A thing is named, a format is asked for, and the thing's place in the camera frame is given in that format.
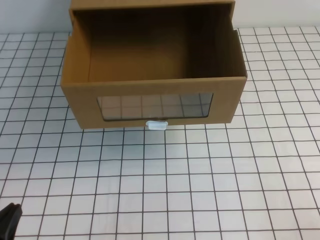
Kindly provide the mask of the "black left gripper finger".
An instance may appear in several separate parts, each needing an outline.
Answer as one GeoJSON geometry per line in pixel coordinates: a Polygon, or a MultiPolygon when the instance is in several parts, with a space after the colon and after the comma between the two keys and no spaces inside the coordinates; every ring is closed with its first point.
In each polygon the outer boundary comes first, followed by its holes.
{"type": "Polygon", "coordinates": [[[22,214],[22,206],[13,202],[0,211],[0,240],[15,238],[22,214]]]}

